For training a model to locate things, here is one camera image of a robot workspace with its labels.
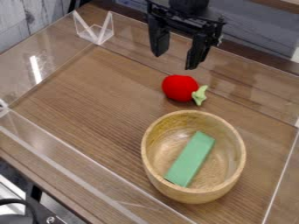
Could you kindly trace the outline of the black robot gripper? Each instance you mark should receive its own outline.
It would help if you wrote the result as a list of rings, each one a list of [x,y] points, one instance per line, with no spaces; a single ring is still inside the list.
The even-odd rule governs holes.
[[[226,18],[211,9],[210,0],[146,0],[146,2],[154,56],[161,57],[169,51],[170,31],[194,35],[185,69],[195,69],[205,61],[209,44],[211,46],[221,44]]]

